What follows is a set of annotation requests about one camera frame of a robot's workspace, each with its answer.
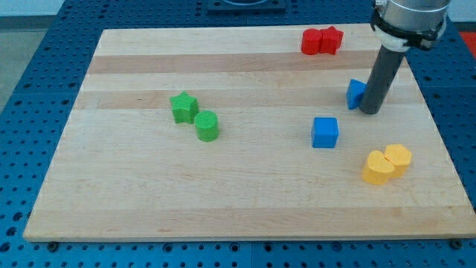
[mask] yellow block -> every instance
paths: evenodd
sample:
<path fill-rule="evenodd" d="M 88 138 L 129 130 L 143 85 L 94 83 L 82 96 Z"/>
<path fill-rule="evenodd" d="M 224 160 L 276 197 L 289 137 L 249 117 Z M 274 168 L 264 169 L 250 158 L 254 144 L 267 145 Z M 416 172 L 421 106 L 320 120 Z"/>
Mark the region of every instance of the yellow block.
<path fill-rule="evenodd" d="M 389 144 L 385 148 L 385 158 L 395 166 L 391 178 L 399 178 L 405 174 L 411 163 L 411 151 L 402 144 Z"/>
<path fill-rule="evenodd" d="M 362 179 L 374 185 L 383 185 L 393 175 L 395 167 L 381 151 L 370 152 L 362 171 Z"/>

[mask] green star block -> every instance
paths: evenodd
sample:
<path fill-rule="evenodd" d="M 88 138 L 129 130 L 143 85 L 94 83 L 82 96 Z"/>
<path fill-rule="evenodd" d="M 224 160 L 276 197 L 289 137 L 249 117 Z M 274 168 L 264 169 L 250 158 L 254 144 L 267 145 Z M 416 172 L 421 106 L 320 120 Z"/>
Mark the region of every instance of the green star block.
<path fill-rule="evenodd" d="M 196 135 L 200 141 L 214 141 L 218 138 L 218 117 L 214 112 L 203 111 L 195 117 Z"/>
<path fill-rule="evenodd" d="M 178 96 L 170 97 L 170 103 L 172 104 L 172 114 L 176 124 L 182 122 L 193 124 L 195 115 L 199 113 L 199 104 L 195 97 L 182 92 Z"/>

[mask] blue cube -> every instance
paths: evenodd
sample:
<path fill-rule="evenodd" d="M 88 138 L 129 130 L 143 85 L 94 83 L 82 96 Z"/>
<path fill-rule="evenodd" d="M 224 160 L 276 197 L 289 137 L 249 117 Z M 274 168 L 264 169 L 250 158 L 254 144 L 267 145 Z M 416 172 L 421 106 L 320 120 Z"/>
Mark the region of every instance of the blue cube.
<path fill-rule="evenodd" d="M 364 91 L 367 85 L 355 79 L 351 79 L 349 87 L 347 88 L 347 107 L 349 109 L 355 109 L 360 106 L 362 97 L 364 97 Z"/>
<path fill-rule="evenodd" d="M 334 148 L 339 136 L 336 118 L 314 118 L 311 139 L 314 148 Z"/>

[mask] green cylinder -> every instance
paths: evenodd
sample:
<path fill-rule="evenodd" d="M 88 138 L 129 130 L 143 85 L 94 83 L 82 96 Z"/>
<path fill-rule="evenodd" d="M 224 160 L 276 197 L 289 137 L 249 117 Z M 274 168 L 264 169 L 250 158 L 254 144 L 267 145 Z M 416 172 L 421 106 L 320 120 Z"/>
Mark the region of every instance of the green cylinder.
<path fill-rule="evenodd" d="M 195 116 L 196 135 L 200 141 L 214 141 L 218 138 L 218 117 L 214 112 L 203 111 Z"/>

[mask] wood grain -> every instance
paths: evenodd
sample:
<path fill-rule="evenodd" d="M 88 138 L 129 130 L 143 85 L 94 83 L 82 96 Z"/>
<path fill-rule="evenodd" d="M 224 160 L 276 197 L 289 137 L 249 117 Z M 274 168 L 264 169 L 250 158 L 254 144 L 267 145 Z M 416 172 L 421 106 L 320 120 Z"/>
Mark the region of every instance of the wood grain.
<path fill-rule="evenodd" d="M 25 238 L 474 237 L 475 213 L 406 61 L 379 114 L 349 111 L 348 83 L 368 78 L 379 43 L 368 25 L 338 25 L 338 55 L 304 56 L 308 27 L 104 31 Z M 216 141 L 174 124 L 168 99 L 182 90 L 218 115 Z M 338 119 L 335 149 L 311 148 L 316 116 Z M 368 153 L 392 143 L 413 152 L 405 176 L 364 182 Z"/>

